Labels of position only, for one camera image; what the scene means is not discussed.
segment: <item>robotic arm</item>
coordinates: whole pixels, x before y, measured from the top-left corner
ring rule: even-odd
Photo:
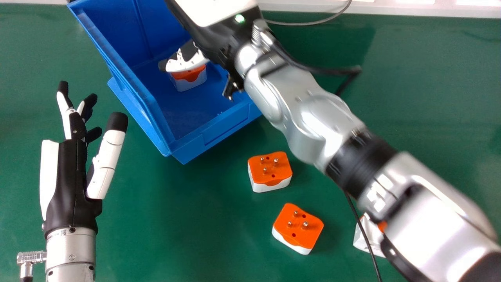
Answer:
[[[372,134],[287,57],[254,0],[165,2],[203,55],[228,71],[223,95],[244,89],[298,159],[386,223],[381,248],[408,280],[501,281],[501,247],[479,207]]]
[[[56,94],[66,140],[42,141],[40,207],[47,251],[20,252],[21,282],[33,281],[33,264],[45,262],[46,281],[94,281],[96,267],[96,217],[113,178],[122,149],[128,118],[110,115],[101,146],[86,173],[87,145],[101,135],[85,123],[97,102],[95,94],[75,110],[68,83],[61,81]]]

